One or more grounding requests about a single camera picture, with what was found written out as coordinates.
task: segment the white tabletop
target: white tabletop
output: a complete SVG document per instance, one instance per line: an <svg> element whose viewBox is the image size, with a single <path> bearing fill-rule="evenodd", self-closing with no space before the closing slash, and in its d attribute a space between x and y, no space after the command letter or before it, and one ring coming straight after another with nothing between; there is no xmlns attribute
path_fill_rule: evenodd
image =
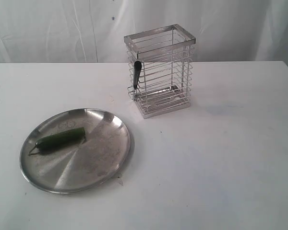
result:
<svg viewBox="0 0 288 230"><path fill-rule="evenodd" d="M191 107L144 120L126 63L0 64L0 229L288 230L288 67L193 67ZM33 187L19 167L25 138L85 107L132 132L121 178L74 195Z"/></svg>

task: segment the white curtain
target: white curtain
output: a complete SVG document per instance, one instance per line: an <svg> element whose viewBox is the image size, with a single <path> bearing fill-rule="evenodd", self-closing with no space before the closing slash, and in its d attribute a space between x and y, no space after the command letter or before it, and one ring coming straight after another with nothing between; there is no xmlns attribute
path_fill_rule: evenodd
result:
<svg viewBox="0 0 288 230"><path fill-rule="evenodd" d="M0 0L0 62L126 62L125 35L175 23L195 61L288 64L288 0Z"/></svg>

